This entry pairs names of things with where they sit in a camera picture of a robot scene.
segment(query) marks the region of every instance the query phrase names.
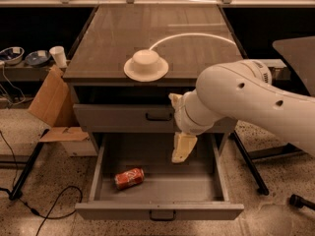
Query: white cup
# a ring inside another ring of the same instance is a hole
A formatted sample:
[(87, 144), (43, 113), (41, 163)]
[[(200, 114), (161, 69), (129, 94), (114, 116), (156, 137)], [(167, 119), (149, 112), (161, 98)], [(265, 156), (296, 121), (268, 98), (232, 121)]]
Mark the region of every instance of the white cup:
[(65, 49), (62, 46), (54, 46), (49, 50), (49, 53), (56, 62), (57, 67), (66, 68), (67, 58), (65, 54)]

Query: cabinet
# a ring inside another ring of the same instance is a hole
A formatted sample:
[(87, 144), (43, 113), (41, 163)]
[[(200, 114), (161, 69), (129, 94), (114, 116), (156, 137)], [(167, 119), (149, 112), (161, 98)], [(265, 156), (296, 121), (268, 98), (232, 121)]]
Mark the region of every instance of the cabinet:
[[(200, 32), (204, 36), (192, 33)], [(169, 65), (161, 79), (126, 77), (125, 62), (140, 49)], [(78, 121), (98, 159), (89, 201), (76, 209), (86, 219), (234, 219), (220, 151), (236, 121), (220, 120), (182, 164), (172, 164), (177, 131), (168, 95), (194, 89), (205, 68), (241, 59), (219, 8), (210, 4), (103, 4), (83, 37), (64, 80)], [(116, 190), (114, 174), (141, 166), (145, 181)]]

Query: open drawer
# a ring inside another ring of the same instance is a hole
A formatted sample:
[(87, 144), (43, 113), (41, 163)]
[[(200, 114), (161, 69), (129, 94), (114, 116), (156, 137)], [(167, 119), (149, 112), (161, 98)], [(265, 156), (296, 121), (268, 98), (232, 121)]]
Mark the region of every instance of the open drawer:
[[(212, 134), (199, 137), (184, 163), (171, 163), (174, 134), (104, 134), (84, 219), (229, 220), (243, 205), (229, 202)], [(118, 191), (114, 175), (134, 167), (143, 183)]]

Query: white cable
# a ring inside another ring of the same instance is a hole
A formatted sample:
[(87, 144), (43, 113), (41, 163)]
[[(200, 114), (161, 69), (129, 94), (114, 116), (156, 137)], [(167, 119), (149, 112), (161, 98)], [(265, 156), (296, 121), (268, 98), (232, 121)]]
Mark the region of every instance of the white cable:
[[(10, 82), (10, 80), (6, 77), (6, 75), (5, 75), (5, 73), (4, 73), (5, 63), (4, 63), (3, 61), (0, 61), (0, 67), (1, 67), (1, 66), (2, 66), (2, 75), (3, 75), (3, 78), (6, 79), (6, 81), (10, 84), (10, 86), (11, 86), (13, 89), (18, 90), (18, 91), (21, 93), (22, 97), (23, 97), (23, 99), (22, 99), (21, 101), (19, 101), (19, 102), (12, 102), (9, 98), (7, 98), (7, 97), (5, 97), (5, 98), (8, 100), (8, 102), (9, 102), (11, 105), (18, 105), (18, 104), (23, 103), (24, 101), (26, 101), (26, 97), (24, 96), (22, 90), (21, 90), (20, 88), (17, 88), (17, 87), (15, 87), (15, 86), (13, 86), (12, 83)], [(2, 87), (1, 84), (0, 84), (0, 86), (1, 86), (1, 89), (7, 93), (7, 91)]]
[(180, 37), (180, 36), (190, 36), (190, 35), (199, 35), (199, 36), (212, 37), (212, 38), (224, 40), (224, 41), (226, 41), (226, 42), (229, 42), (229, 43), (232, 43), (232, 44), (235, 45), (235, 42), (233, 42), (232, 40), (229, 40), (228, 38), (225, 38), (225, 37), (222, 37), (222, 36), (219, 36), (219, 35), (213, 35), (213, 34), (208, 34), (208, 33), (197, 33), (197, 32), (193, 32), (193, 33), (181, 33), (181, 34), (177, 34), (177, 35), (167, 36), (167, 37), (165, 37), (165, 38), (159, 40), (158, 42), (156, 42), (154, 45), (152, 45), (149, 50), (154, 49), (157, 45), (159, 45), (160, 43), (162, 43), (162, 42), (164, 42), (164, 41), (167, 41), (167, 40), (169, 40), (169, 39), (176, 38), (176, 37)]

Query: black cable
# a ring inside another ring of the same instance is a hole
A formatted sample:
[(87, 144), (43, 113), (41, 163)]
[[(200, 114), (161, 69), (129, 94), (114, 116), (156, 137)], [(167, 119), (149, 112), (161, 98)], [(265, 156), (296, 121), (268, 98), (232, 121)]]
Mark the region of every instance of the black cable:
[(14, 155), (11, 146), (9, 145), (9, 143), (7, 142), (7, 140), (4, 138), (4, 136), (3, 136), (1, 130), (0, 130), (0, 136), (2, 137), (4, 143), (7, 145), (7, 147), (10, 149), (11, 154), (12, 154), (12, 156), (13, 156), (13, 160), (14, 160), (14, 162), (15, 162), (15, 164), (16, 164), (16, 174), (15, 174), (14, 179), (13, 179), (13, 181), (12, 181), (12, 188), (14, 188), (14, 185), (15, 185), (15, 182), (16, 182), (16, 179), (17, 179), (17, 176), (18, 176), (18, 171), (19, 171), (18, 163), (17, 163), (16, 156)]
[(29, 204), (27, 202), (24, 202), (23, 200), (19, 199), (27, 208), (30, 209), (31, 213), (36, 215), (36, 216), (39, 216), (39, 217), (42, 217), (43, 218), (43, 221), (41, 222), (38, 230), (37, 230), (37, 233), (36, 233), (36, 236), (39, 234), (39, 231), (42, 227), (42, 225), (44, 224), (44, 222), (47, 220), (47, 219), (63, 219), (63, 218), (66, 218), (68, 216), (71, 216), (72, 214), (74, 214), (76, 211), (73, 210), (71, 211), (70, 213), (67, 213), (65, 215), (62, 215), (62, 216), (49, 216), (51, 214), (51, 212), (53, 211), (54, 207), (56, 206), (59, 198), (68, 190), (68, 189), (76, 189), (79, 193), (80, 193), (80, 197), (79, 197), (79, 203), (82, 201), (82, 198), (83, 198), (83, 193), (82, 191), (77, 187), (77, 186), (68, 186), (66, 187), (57, 197), (57, 199), (55, 200), (54, 204), (52, 205), (51, 209), (49, 210), (48, 214), (46, 216), (43, 216), (41, 215), (36, 209), (32, 208), (29, 206)]
[[(16, 178), (17, 178), (17, 175), (18, 175), (18, 170), (19, 170), (18, 163), (17, 163), (16, 157), (15, 157), (15, 155), (14, 155), (14, 152), (13, 152), (11, 146), (10, 146), (9, 143), (6, 141), (6, 139), (4, 138), (4, 136), (3, 136), (2, 132), (1, 132), (1, 130), (0, 130), (0, 136), (2, 137), (3, 141), (4, 141), (5, 144), (8, 146), (8, 148), (10, 149), (11, 154), (12, 154), (13, 159), (14, 159), (14, 162), (15, 162), (15, 164), (16, 164), (16, 175), (15, 175), (15, 177), (14, 177), (14, 179), (13, 179), (13, 182), (12, 182), (12, 186), (13, 186), (13, 188), (14, 188), (15, 181), (16, 181)], [(76, 212), (76, 210), (74, 209), (72, 212), (70, 212), (70, 213), (68, 213), (68, 214), (65, 214), (65, 215), (62, 215), (62, 216), (55, 216), (55, 217), (54, 217), (54, 216), (52, 216), (52, 217), (49, 216), (49, 215), (51, 214), (52, 210), (54, 209), (54, 207), (56, 206), (56, 204), (57, 204), (59, 198), (60, 198), (68, 189), (76, 189), (76, 190), (80, 193), (79, 203), (82, 201), (83, 193), (82, 193), (82, 191), (80, 190), (80, 188), (77, 187), (77, 186), (72, 186), (72, 185), (70, 185), (70, 186), (66, 187), (65, 189), (63, 189), (62, 192), (58, 195), (57, 199), (55, 200), (54, 204), (52, 205), (50, 211), (48, 212), (48, 214), (47, 214), (46, 216), (41, 215), (35, 208), (30, 207), (27, 202), (24, 202), (23, 200), (19, 199), (27, 208), (30, 209), (30, 211), (31, 211), (32, 214), (43, 218), (43, 221), (41, 222), (41, 224), (40, 224), (40, 226), (39, 226), (39, 228), (38, 228), (38, 230), (37, 230), (36, 236), (39, 234), (39, 231), (40, 231), (42, 225), (44, 224), (44, 222), (45, 222), (47, 219), (63, 219), (63, 218), (66, 218), (66, 217), (68, 217), (68, 216), (71, 216), (72, 214), (74, 214), (74, 213)], [(0, 191), (8, 193), (9, 196), (11, 195), (11, 192), (10, 192), (10, 190), (8, 190), (8, 189), (1, 188), (1, 187), (0, 187)]]

